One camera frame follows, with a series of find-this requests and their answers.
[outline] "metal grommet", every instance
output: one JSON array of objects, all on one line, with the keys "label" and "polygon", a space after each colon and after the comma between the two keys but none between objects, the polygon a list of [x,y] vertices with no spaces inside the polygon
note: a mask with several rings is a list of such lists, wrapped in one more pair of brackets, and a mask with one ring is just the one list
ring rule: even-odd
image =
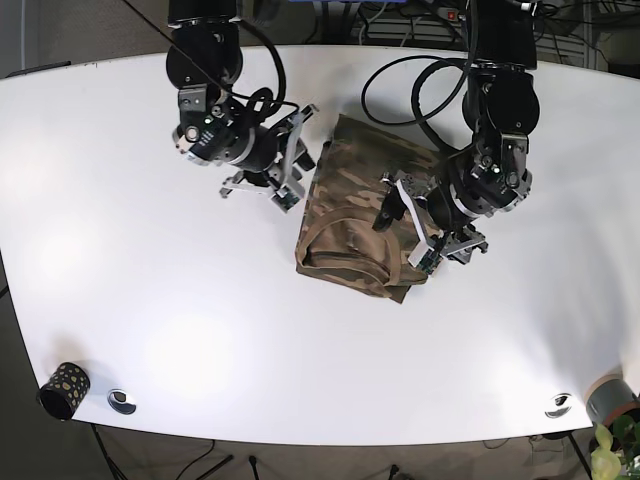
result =
[{"label": "metal grommet", "polygon": [[198,140],[198,138],[200,138],[200,130],[198,130],[198,127],[194,127],[193,125],[190,125],[185,130],[184,136],[190,142],[195,143]]},{"label": "metal grommet", "polygon": [[131,397],[122,390],[111,390],[107,395],[107,402],[111,408],[122,415],[131,415],[136,411],[136,403]]},{"label": "metal grommet", "polygon": [[544,414],[549,418],[560,418],[565,415],[573,406],[573,397],[570,393],[559,393],[550,401]]}]

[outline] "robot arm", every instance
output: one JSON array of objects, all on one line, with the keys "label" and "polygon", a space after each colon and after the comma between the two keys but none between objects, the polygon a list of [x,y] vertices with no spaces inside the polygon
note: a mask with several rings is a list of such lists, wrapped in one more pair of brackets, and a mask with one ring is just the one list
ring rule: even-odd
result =
[{"label": "robot arm", "polygon": [[[421,238],[409,260],[428,273],[444,258],[466,264],[475,249],[486,252],[485,237],[472,222],[515,208],[529,195],[533,178],[526,160],[529,134],[538,123],[540,105],[533,77],[527,71],[537,66],[533,38],[536,4],[475,1],[477,25],[469,12],[464,17],[468,37],[470,29],[478,29],[474,67],[463,100],[463,115],[473,131],[471,146],[451,155],[438,178],[417,190],[402,179],[404,172],[395,176],[400,181],[394,177],[390,182],[390,176],[383,179],[390,184],[390,191],[374,224],[375,230],[383,231],[408,210],[417,231],[424,231],[420,216],[414,212],[416,205],[426,209],[445,233],[442,237]],[[435,62],[423,72],[422,83],[451,63],[461,64],[457,59]],[[414,90],[414,95],[418,94],[419,88]]]},{"label": "robot arm", "polygon": [[[236,13],[236,0],[171,0],[169,25],[176,46],[169,50],[166,66],[169,80],[178,89],[180,111],[173,139],[176,148],[197,165],[226,163],[239,169],[225,181],[220,191],[223,198],[233,190],[262,193],[286,212],[305,193],[296,166],[315,167],[299,139],[302,123],[313,115],[314,107],[296,110],[271,128],[263,126],[283,105],[283,68],[279,68],[275,100],[267,88],[250,97],[231,93],[242,73],[238,25],[261,36],[255,27],[238,21]],[[275,49],[272,53],[281,67]]]}]

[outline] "plant pot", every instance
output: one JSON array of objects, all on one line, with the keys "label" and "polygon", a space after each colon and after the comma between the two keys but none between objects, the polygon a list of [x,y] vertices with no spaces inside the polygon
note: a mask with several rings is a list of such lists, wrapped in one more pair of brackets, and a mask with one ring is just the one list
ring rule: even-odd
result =
[{"label": "plant pot", "polygon": [[595,382],[585,394],[587,413],[593,423],[609,428],[620,415],[640,421],[640,401],[622,375],[607,375]]}]

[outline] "black cup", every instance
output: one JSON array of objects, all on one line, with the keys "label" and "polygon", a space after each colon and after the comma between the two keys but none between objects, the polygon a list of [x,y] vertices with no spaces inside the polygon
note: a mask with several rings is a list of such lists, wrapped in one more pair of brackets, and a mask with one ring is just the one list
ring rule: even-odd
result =
[{"label": "black cup", "polygon": [[53,418],[71,420],[90,386],[84,370],[75,363],[66,362],[40,388],[38,401]]}]

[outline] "white table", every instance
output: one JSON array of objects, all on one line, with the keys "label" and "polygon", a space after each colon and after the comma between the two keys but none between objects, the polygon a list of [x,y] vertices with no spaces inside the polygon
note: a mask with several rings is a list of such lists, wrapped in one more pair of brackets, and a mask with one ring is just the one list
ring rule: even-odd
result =
[{"label": "white table", "polygon": [[[303,135],[317,157],[339,112],[362,118],[373,71],[418,52],[281,53],[288,98],[321,109]],[[380,116],[409,116],[425,65],[374,84]],[[267,52],[245,50],[236,90],[265,75],[275,88]],[[430,80],[424,108],[458,75]],[[640,386],[640,83],[547,64],[535,76],[532,195],[477,222],[487,255],[447,263],[403,305],[297,275],[302,205],[285,216],[252,194],[223,201],[232,169],[179,157],[163,55],[0,82],[0,248],[38,382],[75,361],[92,380],[77,419],[224,440],[418,444],[588,426],[580,400],[558,420],[544,410],[621,359]],[[434,125],[463,146],[460,103]],[[417,128],[392,131],[428,145]],[[112,388],[135,397],[134,415],[110,409]]]}]

